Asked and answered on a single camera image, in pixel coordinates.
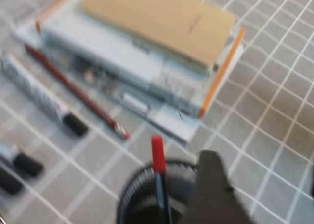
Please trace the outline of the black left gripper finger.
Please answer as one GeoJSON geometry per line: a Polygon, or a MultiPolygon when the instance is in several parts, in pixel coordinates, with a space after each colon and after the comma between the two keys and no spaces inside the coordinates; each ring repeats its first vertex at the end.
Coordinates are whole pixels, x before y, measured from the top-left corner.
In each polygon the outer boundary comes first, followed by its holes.
{"type": "Polygon", "coordinates": [[[188,207],[190,224],[251,224],[245,208],[235,195],[221,157],[203,150],[198,161],[195,191],[188,207]]]}

